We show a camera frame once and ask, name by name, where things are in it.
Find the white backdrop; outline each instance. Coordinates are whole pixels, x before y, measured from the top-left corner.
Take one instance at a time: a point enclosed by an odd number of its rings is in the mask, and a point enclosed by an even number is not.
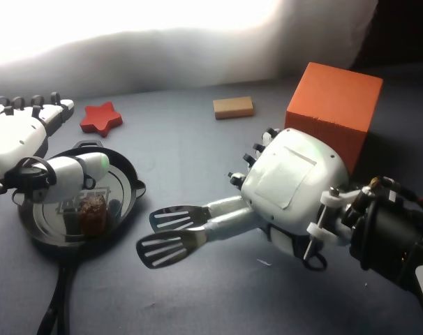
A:
[[[0,1],[0,95],[104,96],[349,67],[377,0]]]

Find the spatula handle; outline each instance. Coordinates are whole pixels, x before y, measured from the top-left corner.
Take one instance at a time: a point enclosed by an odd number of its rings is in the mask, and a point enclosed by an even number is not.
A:
[[[213,218],[203,225],[203,228],[207,234],[207,241],[216,241],[229,239],[263,225],[263,219],[252,208],[246,207]]]
[[[217,218],[218,216],[232,213],[238,209],[247,207],[247,204],[240,195],[235,197],[221,199],[217,201],[210,202],[206,205],[209,208],[209,213],[212,218]]]

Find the spatula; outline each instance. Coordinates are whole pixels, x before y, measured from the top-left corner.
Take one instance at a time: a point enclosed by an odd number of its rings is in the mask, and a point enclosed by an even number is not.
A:
[[[207,242],[229,239],[263,225],[263,219],[246,207],[212,218],[202,227],[146,236],[137,242],[137,254],[148,268],[160,269],[183,260]]]
[[[247,207],[247,204],[240,195],[210,202],[205,206],[171,206],[153,211],[149,215],[149,223],[154,232],[196,228],[211,218],[216,218],[244,207]]]

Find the red star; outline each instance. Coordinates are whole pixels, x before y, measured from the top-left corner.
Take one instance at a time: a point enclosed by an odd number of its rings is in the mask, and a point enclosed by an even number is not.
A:
[[[101,106],[86,106],[86,117],[80,122],[81,129],[85,133],[98,133],[106,137],[112,128],[123,123],[121,115],[114,110],[110,101]]]

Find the table surface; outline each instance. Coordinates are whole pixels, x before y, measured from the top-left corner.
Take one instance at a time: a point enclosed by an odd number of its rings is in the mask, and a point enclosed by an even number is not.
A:
[[[148,214],[237,194],[227,177],[268,126],[282,127],[298,80],[234,84],[81,100],[50,138],[47,157],[77,141],[86,105],[112,101],[124,124],[102,139],[147,184],[119,241],[83,262],[70,296],[72,334],[423,334],[411,294],[362,271],[347,248],[327,247],[324,273],[305,270],[258,231],[202,248],[177,265],[149,270],[135,252],[151,233]],[[214,119],[214,99],[251,96],[256,115]],[[362,153],[359,178],[386,174],[423,194],[423,86],[385,81]],[[376,150],[376,166],[369,156]],[[263,260],[271,266],[260,262]],[[22,229],[0,196],[0,334],[35,334],[57,280],[57,264]]]

